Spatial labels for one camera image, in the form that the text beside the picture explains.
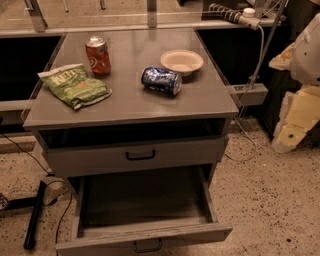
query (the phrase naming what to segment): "power cord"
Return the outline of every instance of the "power cord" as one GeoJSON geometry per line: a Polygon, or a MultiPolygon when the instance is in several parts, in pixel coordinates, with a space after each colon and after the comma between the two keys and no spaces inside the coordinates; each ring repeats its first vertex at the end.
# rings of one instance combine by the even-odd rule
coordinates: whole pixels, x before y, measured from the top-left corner
{"type": "MultiPolygon", "coordinates": [[[[62,184],[66,184],[64,181],[62,180],[54,180],[54,181],[51,181],[50,183],[48,183],[46,185],[46,189],[47,187],[49,187],[51,184],[53,183],[62,183],[62,184]]],[[[56,202],[58,202],[66,193],[68,193],[70,190],[66,190],[65,192],[63,192],[62,194],[60,194],[58,197],[52,199],[49,203],[45,204],[44,202],[42,202],[42,206],[44,207],[48,207],[48,206],[52,206],[54,205],[56,202]]]]}
{"type": "Polygon", "coordinates": [[[69,210],[70,206],[71,206],[71,203],[72,203],[72,193],[70,193],[70,199],[69,199],[69,203],[66,207],[66,209],[64,210],[60,220],[59,220],[59,223],[58,223],[58,227],[57,227],[57,230],[56,230],[56,244],[58,243],[58,237],[59,237],[59,230],[60,230],[60,226],[61,226],[61,222],[64,218],[64,216],[66,215],[67,211],[69,210]]]}
{"type": "Polygon", "coordinates": [[[37,158],[35,158],[33,155],[31,155],[28,151],[24,150],[22,147],[20,147],[20,145],[18,143],[16,143],[15,141],[11,140],[8,136],[6,136],[5,134],[1,133],[1,135],[6,138],[8,141],[10,141],[11,143],[13,143],[14,145],[16,145],[22,152],[28,154],[31,158],[33,158],[38,164],[39,166],[42,168],[42,170],[44,172],[46,172],[49,176],[52,176],[53,173],[52,172],[48,172],[46,170],[46,168],[43,167],[43,165],[39,162],[39,160],[37,158]]]}
{"type": "Polygon", "coordinates": [[[246,161],[249,161],[251,160],[252,158],[254,158],[256,155],[257,155],[257,151],[258,151],[258,148],[257,148],[257,144],[253,141],[253,139],[249,136],[248,132],[246,132],[244,130],[244,128],[242,127],[242,125],[240,124],[239,120],[235,117],[234,118],[236,124],[238,125],[238,127],[241,129],[241,131],[243,132],[244,136],[252,142],[253,146],[254,146],[254,152],[251,156],[249,156],[248,158],[245,158],[245,159],[236,159],[232,156],[230,156],[228,153],[225,153],[226,157],[228,157],[229,159],[233,160],[233,161],[236,161],[236,162],[246,162],[246,161]]]}

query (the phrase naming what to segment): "speckled floor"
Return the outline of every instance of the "speckled floor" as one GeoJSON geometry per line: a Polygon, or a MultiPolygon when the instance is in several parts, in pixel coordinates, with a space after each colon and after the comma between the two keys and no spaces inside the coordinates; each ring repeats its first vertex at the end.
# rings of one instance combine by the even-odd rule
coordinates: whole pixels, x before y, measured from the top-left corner
{"type": "MultiPolygon", "coordinates": [[[[224,242],[145,255],[319,255],[320,148],[301,145],[290,153],[278,154],[257,120],[246,118],[242,125],[256,151],[254,144],[232,125],[226,154],[210,186],[218,220],[233,225],[231,234],[224,242]]],[[[2,147],[8,144],[5,139],[0,141],[2,147]]],[[[35,195],[46,173],[27,154],[12,149],[10,152],[0,154],[0,191],[10,199],[35,195]]],[[[39,158],[38,147],[31,153],[39,158]]],[[[52,184],[45,202],[64,191],[60,183],[52,184]]],[[[32,251],[23,249],[32,209],[1,212],[0,255],[56,255],[56,230],[69,198],[66,193],[55,205],[43,208],[32,251]]],[[[74,209],[75,200],[61,223],[59,242],[70,239],[74,209]]]]}

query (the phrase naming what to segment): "chip bag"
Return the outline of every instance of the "chip bag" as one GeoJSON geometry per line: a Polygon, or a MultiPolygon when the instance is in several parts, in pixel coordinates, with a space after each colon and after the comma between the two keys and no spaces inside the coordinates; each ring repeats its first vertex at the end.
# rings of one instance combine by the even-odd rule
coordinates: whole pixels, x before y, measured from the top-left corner
{"type": "Polygon", "coordinates": [[[38,76],[56,97],[75,110],[97,103],[112,93],[104,82],[89,77],[83,64],[62,66],[38,76]]]}

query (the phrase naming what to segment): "open drawer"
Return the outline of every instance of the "open drawer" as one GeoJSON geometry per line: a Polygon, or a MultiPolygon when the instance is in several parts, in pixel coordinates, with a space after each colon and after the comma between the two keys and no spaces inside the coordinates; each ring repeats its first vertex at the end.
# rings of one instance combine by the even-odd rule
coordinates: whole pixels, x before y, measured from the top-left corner
{"type": "Polygon", "coordinates": [[[216,163],[227,144],[217,128],[222,124],[220,119],[186,120],[41,131],[41,135],[48,146],[45,159],[55,175],[74,177],[216,163]]]}
{"type": "Polygon", "coordinates": [[[131,255],[223,241],[200,166],[83,177],[71,242],[62,256],[131,255]]]}

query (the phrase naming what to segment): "gray countertop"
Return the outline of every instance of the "gray countertop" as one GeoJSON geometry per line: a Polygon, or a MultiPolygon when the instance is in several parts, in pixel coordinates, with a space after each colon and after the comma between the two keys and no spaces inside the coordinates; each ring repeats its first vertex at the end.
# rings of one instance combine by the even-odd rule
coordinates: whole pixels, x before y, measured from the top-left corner
{"type": "Polygon", "coordinates": [[[44,85],[25,120],[25,129],[219,118],[237,114],[237,107],[192,28],[69,33],[52,68],[83,63],[89,76],[94,77],[84,46],[92,35],[107,40],[112,70],[109,76],[98,78],[113,90],[112,95],[75,111],[44,85]],[[184,79],[180,93],[174,98],[144,89],[140,80],[143,69],[162,67],[161,55],[174,49],[198,53],[204,59],[203,67],[184,79]]]}

